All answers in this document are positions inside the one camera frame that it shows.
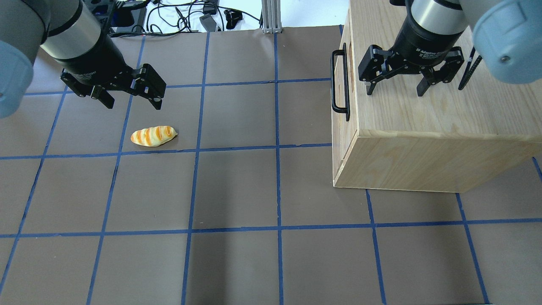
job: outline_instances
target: metal handle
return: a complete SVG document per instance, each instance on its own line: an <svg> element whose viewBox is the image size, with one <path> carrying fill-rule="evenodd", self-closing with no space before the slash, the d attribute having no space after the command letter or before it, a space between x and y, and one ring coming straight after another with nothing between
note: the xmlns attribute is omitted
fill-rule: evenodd
<svg viewBox="0 0 542 305"><path fill-rule="evenodd" d="M337 106L335 100L335 56L343 57L343 73L344 73L344 107ZM335 50L331 53L331 108L337 113L345 113L346 121L350 121L350 95L348 88L348 60L346 58L346 43L343 43L341 50Z"/></svg>

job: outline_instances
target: wooden box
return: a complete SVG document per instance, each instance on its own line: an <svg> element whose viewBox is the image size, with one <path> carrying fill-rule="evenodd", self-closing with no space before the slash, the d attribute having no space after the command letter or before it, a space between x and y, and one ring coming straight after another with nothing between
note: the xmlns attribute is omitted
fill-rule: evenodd
<svg viewBox="0 0 542 305"><path fill-rule="evenodd" d="M346 44L351 118L333 112L333 185L347 188L465 192L542 151L542 81L509 85L479 65L457 89L416 94L421 75L398 75L367 96L358 65L369 45L389 49L406 16L384 0L351 1ZM459 41L468 57L470 29ZM342 59L335 66L337 103L344 106Z"/></svg>

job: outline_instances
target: grid line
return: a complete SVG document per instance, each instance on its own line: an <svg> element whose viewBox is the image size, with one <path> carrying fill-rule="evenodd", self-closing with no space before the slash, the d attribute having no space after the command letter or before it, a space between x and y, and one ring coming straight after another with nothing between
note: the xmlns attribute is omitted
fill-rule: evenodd
<svg viewBox="0 0 542 305"><path fill-rule="evenodd" d="M143 57L143 48L145 47L145 37L143 37L141 39L141 45L140 45L140 48L139 48L139 57L138 57L138 61L137 61L137 64L136 66L139 67L139 65L141 64L141 58ZM113 199L113 191L115 189L115 182L117 181L117 172L118 172L118 169L119 169L119 165L120 165L120 159L121 159L121 156L122 156L122 145L124 143L124 137L126 135L126 128L128 126L128 118L130 116L130 109L131 109L131 106L132 106L132 100L133 100L133 96L130 95L130 98L128 100L128 107L126 108L126 115L125 115L125 118L124 118L124 124L122 126L122 133L121 133L121 136L120 136L120 141L119 141L119 150L117 151L117 161L115 163L115 170L113 171L113 177L111 178L111 187L109 188L109 195L107 197L107 204L106 204L106 208L105 208L105 212L104 212L104 220L102 222L102 228L101 228L101 232L100 232L100 241L98 242L98 249L96 251L96 259L94 260L94 267L92 269L92 276L91 276L91 283L89 285L89 288L88 288L88 295L87 295L87 302L86 304L87 305L90 305L91 303L91 300L92 300L92 293L94 291L94 283L96 281L96 273L98 272L98 265L100 263L100 256L101 256L101 249L102 249L102 246L104 244L104 236L105 236L105 229L106 229L106 226L107 226L107 219L109 217L109 209L111 207L111 200Z"/></svg>
<svg viewBox="0 0 542 305"><path fill-rule="evenodd" d="M188 234L186 237L186 250L184 254L184 273L183 273L183 286L181 290L180 303L186 304L186 287L188 286L188 269L190 264L190 247L192 244L192 226L194 221L194 206L196 204L196 183L198 178L198 165L199 165L199 149L202 138L202 123L203 123L203 105L205 102L205 79L207 77L207 59L209 57L209 39L210 33L207 32L207 40L205 42L205 57L203 61L203 77L202 77L202 94L199 101L199 122L198 122L198 138L196 142L196 157L194 161L194 175L192 178L192 196L190 199L190 216L188 220Z"/></svg>
<svg viewBox="0 0 542 305"><path fill-rule="evenodd" d="M277 35L273 33L273 53L275 59L275 150L276 150L276 225L277 225L277 252L279 264L279 304L284 305L284 280L282 271L282 212L280 193L280 129L279 129L279 52L277 48Z"/></svg>
<svg viewBox="0 0 542 305"><path fill-rule="evenodd" d="M478 219L467 220L469 225L488 225L488 224L525 224L542 223L542 218L518 218L518 219ZM385 227L426 227L426 226L463 226L463 221L422 221L410 223L375 223L376 228ZM366 224L331 224L331 225L288 225L281 226L281 230L332 230L344 228L372 228L371 223ZM252 231L276 231L278 226L255 226L255 227L222 227L193 229L192 234L218 233L218 232L252 232ZM123 235L158 235L158 234L182 234L188 233L188 229L171 230L143 230L143 231L106 231L102 232L53 232L53 233L21 233L20 238L35 237L73 237L73 236L123 236ZM13 238L17 234L0 234L0 238Z"/></svg>
<svg viewBox="0 0 542 305"><path fill-rule="evenodd" d="M4 289L5 281L8 277L9 268L11 266L11 262L13 261L13 256L15 255L15 250L17 249L17 244L19 242L21 233L23 231L24 222L26 221L28 210L30 209L30 204L32 203L32 198L34 197L34 191L36 190L36 185L38 182L38 179L40 178L41 169L43 168L43 163L45 161L45 155L47 154L47 150L49 149L49 145L51 143L51 139L53 138L53 132L55 131L56 123L58 122L60 110L62 109L62 105L64 104L64 99L66 98L66 92L68 90L68 86L64 87L64 92L62 94L62 97L60 98L59 106L56 109L55 118L53 120L53 124L51 125L51 131L49 132L49 137L47 138L47 142L45 144L45 148L43 148L43 154L40 160L40 166L37 169L36 176L34 177L34 183L32 184L32 187L30 189L30 194L28 195L27 204L24 207L23 217L21 218L21 222L19 223L19 228L17 230L17 235L15 235L15 240L13 241L13 246L11 247L11 251L9 253L8 262L6 263L4 273L2 275L2 280L0 281L0 295L2 294L2 290Z"/></svg>
<svg viewBox="0 0 542 305"><path fill-rule="evenodd" d="M459 193L456 193L455 197L457 199L457 205L459 206L459 211L461 212L461 219L463 220L463 226L465 227L465 234L467 235L467 241L469 243L470 253L473 257L474 269L476 270L478 283L480 284L480 290L482 292L483 301L485 304L489 304L489 298L487 297L486 286L483 283L482 271L480 270L480 266L478 265L476 250L474 249L474 243L470 235L470 229L467 223L467 217L465 216L465 211L463 210L463 202L461 202L461 197L459 196Z"/></svg>
<svg viewBox="0 0 542 305"><path fill-rule="evenodd" d="M302 147L330 147L332 143L308 143L308 144L284 144L280 148L302 148ZM257 149L276 149L276 145L261 145L261 146L240 146L240 147L218 147L218 148L200 148L200 152L206 151L232 151L232 150L257 150ZM149 154L177 154L177 153L195 153L196 149L169 149L169 150L140 150L140 151L123 151L122 156L127 155L149 155ZM34 156L4 156L1 160L21 160L21 159L54 159L54 158L99 158L99 157L114 157L118 152L104 152L100 154L65 154L65 155L34 155Z"/></svg>
<svg viewBox="0 0 542 305"><path fill-rule="evenodd" d="M537 169L538 177L540 178L540 181L542 181L542 171L540 170L540 165L538 164L538 160L535 157L533 157L533 163L534 167L536 167Z"/></svg>
<svg viewBox="0 0 542 305"><path fill-rule="evenodd" d="M378 238L376 235L376 224L375 216L372 210L371 194L369 190L365 190L365 196L367 197L367 209L369 210L369 219L371 221L372 228L372 238L373 238L373 247L375 248L375 262L376 262L376 271L378 274L378 286L380 287L380 298L382 299L382 304L386 305L386 291L384 289L384 277L382 276L382 265L380 263L380 251L378 249Z"/></svg>
<svg viewBox="0 0 542 305"><path fill-rule="evenodd" d="M275 80L261 80L261 81L241 81L241 82L215 82L210 84L205 84L206 87L216 87L216 86L238 86L238 85L261 85L261 84L272 84L274 82L311 82L311 81L330 81L331 78L302 78L302 79L275 79ZM202 84L186 84L186 85L167 85L166 88L199 88L202 87ZM53 94L63 94L62 91L51 91L51 92L33 92L25 93L25 96L48 96ZM74 94L73 91L67 91L66 94Z"/></svg>

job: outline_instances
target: toy bread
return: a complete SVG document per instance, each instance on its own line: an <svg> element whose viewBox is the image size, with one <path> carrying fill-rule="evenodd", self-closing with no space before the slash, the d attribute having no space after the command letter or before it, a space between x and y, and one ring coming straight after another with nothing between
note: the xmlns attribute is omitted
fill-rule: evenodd
<svg viewBox="0 0 542 305"><path fill-rule="evenodd" d="M134 132L130 140L137 145L156 147L175 138L176 135L175 129L171 126L156 126Z"/></svg>

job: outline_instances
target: black cable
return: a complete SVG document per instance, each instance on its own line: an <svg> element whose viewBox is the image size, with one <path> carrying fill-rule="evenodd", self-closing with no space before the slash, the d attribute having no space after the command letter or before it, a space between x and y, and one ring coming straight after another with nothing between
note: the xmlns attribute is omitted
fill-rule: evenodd
<svg viewBox="0 0 542 305"><path fill-rule="evenodd" d="M142 3L140 4L136 4L132 7L130 7L130 10L138 10L138 9L142 9L142 8L145 8L147 7L147 5L151 2L151 0L144 0Z"/></svg>
<svg viewBox="0 0 542 305"><path fill-rule="evenodd" d="M143 26L142 26L141 24L136 24L136 25L134 25L134 26L132 27L132 32L134 32L134 29L135 29L136 27L140 27L142 32L145 31L145 29L143 28Z"/></svg>
<svg viewBox="0 0 542 305"><path fill-rule="evenodd" d="M257 20L257 21L260 21L260 20L261 20L261 19L258 19L258 18L256 18L256 17L254 17L253 15L251 15L251 14L245 12L245 11L242 11L242 10L232 9L232 8L226 8L226 7L219 7L219 8L225 9L225 10L235 10L235 11L240 11L241 13L243 13L243 14L245 14L245 15L248 15L248 16L254 18L254 19Z"/></svg>
<svg viewBox="0 0 542 305"><path fill-rule="evenodd" d="M161 4L161 3L158 2L158 5L156 6L157 9L158 9L158 17L160 17L160 19L162 19L162 20L163 20L167 25L169 25L170 27L178 28L178 26L169 23L166 19L164 19L164 18L162 17L162 15L160 14L160 4Z"/></svg>
<svg viewBox="0 0 542 305"><path fill-rule="evenodd" d="M458 88L459 90L463 90L465 88L465 86L470 80L470 77L473 76L474 70L476 70L476 68L478 67L481 61L482 61L482 57L478 55L478 57L473 63L473 66L466 73L465 80L461 80L461 82L459 83L459 88Z"/></svg>
<svg viewBox="0 0 542 305"><path fill-rule="evenodd" d="M470 50L470 55L469 55L469 58L467 59L467 67L465 68L465 72L463 72L463 76L461 77L461 80L459 81L459 87L458 87L459 90L463 90L463 88L465 88L468 82L467 77L468 77L468 74L470 73L470 66L473 62L475 53L476 53L476 49L473 47L472 50Z"/></svg>
<svg viewBox="0 0 542 305"><path fill-rule="evenodd" d="M173 33L135 33L135 32L117 32L117 33L111 33L109 37L116 38L116 37L134 37L134 36L156 36L156 37L166 37L166 36L173 36L181 33L190 33L188 31L177 31Z"/></svg>
<svg viewBox="0 0 542 305"><path fill-rule="evenodd" d="M221 20L221 24L222 24L222 30L224 31L225 30L225 25L224 25L224 17L222 16L222 12L220 11L220 8L222 9L230 9L230 10L236 10L236 11L239 11L247 16L250 16L252 17L253 19L259 21L260 23L260 27L262 27L262 18L258 19L256 17L254 17L253 15L245 12L245 11L242 11L242 10L238 10L238 9L233 9L233 8L227 8L227 7L221 7L219 5L216 5L214 2L209 2L208 0L195 0L195 1L192 1L192 2L189 2L189 3L183 3L183 4L163 4L161 2L158 3L158 6L156 6L155 8L151 9L149 11L149 13L147 14L147 22L146 22L146 29L147 31L150 31L149 29L149 19L150 19L150 16L152 14L153 11L155 10L158 10L158 15L160 16L160 19L162 19L165 23L167 23L169 26L171 27L176 27L176 28L180 28L180 23L179 23L179 20L177 21L177 25L173 25L171 23L169 23L168 21L166 21L164 18L162 18L161 14L160 14L160 8L164 8L164 7L183 7L183 6L188 6L188 16L183 20L183 23L185 24L185 28L188 29L190 32L192 32L192 26L191 26L191 23L190 23L190 15L193 13L191 10L192 10L192 7L194 5L205 5L205 4L208 4L208 3L211 3L215 6L216 10L218 11L218 14L220 16L220 20Z"/></svg>
<svg viewBox="0 0 542 305"><path fill-rule="evenodd" d="M160 6L161 8L166 8L166 7L185 7L185 6L188 6L188 5L194 5L194 2L190 2L190 3L183 3L183 4L162 4L162 6ZM146 25L145 25L145 28L147 29L147 31L149 31L149 19L150 19L150 16L152 14L152 12L154 12L155 10L157 10L158 7L155 7L153 9L151 9L149 11L149 13L147 14L147 22L146 22Z"/></svg>
<svg viewBox="0 0 542 305"><path fill-rule="evenodd" d="M153 24L151 24L151 33L154 33L154 31L152 30L152 26L155 26L155 27L157 27L157 28L158 28L158 30L160 31L160 34L163 34L163 33L164 33L164 32L162 32L162 29L160 29L160 27L159 27L159 26L157 26L157 25L156 25L156 24L154 24L154 23L153 23Z"/></svg>

